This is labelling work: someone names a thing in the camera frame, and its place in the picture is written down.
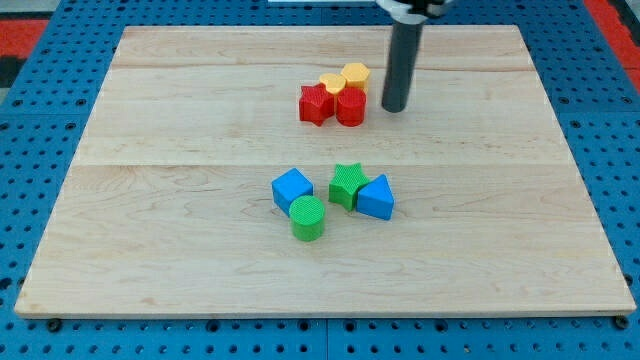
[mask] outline green block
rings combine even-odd
[[[329,183],[329,201],[342,205],[347,211],[352,211],[356,207],[358,191],[369,181],[369,178],[362,171],[360,163],[336,164],[336,175]]]
[[[324,233],[324,205],[315,196],[304,195],[289,207],[291,231],[302,241],[313,241]]]

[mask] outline blue triangular prism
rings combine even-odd
[[[360,196],[393,204],[393,194],[386,175],[380,175],[358,192]]]

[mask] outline red block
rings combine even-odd
[[[300,106],[300,121],[310,121],[317,126],[333,116],[334,98],[327,92],[324,84],[303,86]]]
[[[358,126],[364,121],[367,95],[358,88],[346,88],[338,95],[336,118],[344,126]]]

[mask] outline blue block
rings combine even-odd
[[[273,201],[287,216],[293,200],[302,195],[313,195],[313,184],[300,170],[292,168],[271,182]]]
[[[391,219],[395,200],[386,175],[380,175],[358,191],[356,211],[383,220]]]

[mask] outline wooden table surface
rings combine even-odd
[[[27,318],[514,317],[635,309],[521,35],[425,27],[406,111],[388,27],[127,28],[16,305]],[[297,120],[300,85],[371,70],[365,123]],[[389,222],[328,203],[386,173]],[[297,241],[270,182],[327,208]]]

